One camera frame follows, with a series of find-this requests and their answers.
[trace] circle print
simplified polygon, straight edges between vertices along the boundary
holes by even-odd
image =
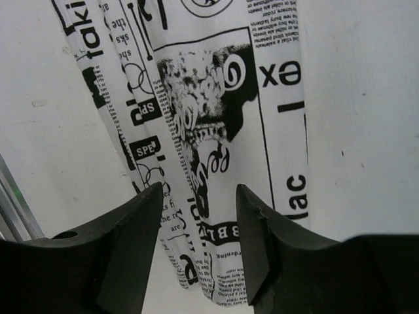
[[[221,12],[233,2],[233,0],[181,0],[183,6],[193,15],[199,18],[210,18]]]

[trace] letter x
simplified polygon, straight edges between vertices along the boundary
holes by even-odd
[[[269,82],[272,83],[272,85],[278,85],[278,82],[276,82],[276,80],[272,77],[272,73],[274,72],[275,69],[275,64],[272,64],[269,67],[269,70],[266,70],[264,67],[259,67],[259,69],[262,71],[262,73],[265,75],[265,79],[263,82],[263,87],[267,87]]]

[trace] circular logo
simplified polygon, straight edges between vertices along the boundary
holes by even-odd
[[[185,8],[200,18],[210,18],[223,12],[233,0],[181,0]]]

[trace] newspaper print fabric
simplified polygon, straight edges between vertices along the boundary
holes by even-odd
[[[237,184],[308,226],[296,1],[52,5],[133,186],[164,185],[159,238],[181,286],[244,303]]]

